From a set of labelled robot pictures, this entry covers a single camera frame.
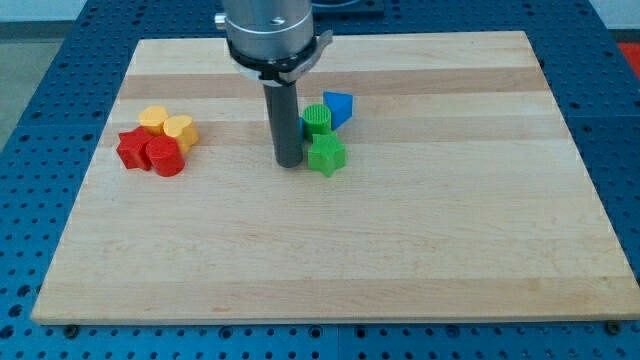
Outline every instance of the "wooden board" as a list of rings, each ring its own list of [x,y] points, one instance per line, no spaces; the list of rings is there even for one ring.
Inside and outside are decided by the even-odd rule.
[[[355,94],[333,178],[275,165],[220,39],[144,40],[32,317],[43,324],[624,319],[640,291],[522,32],[337,37],[299,82]],[[160,104],[201,142],[125,171]]]

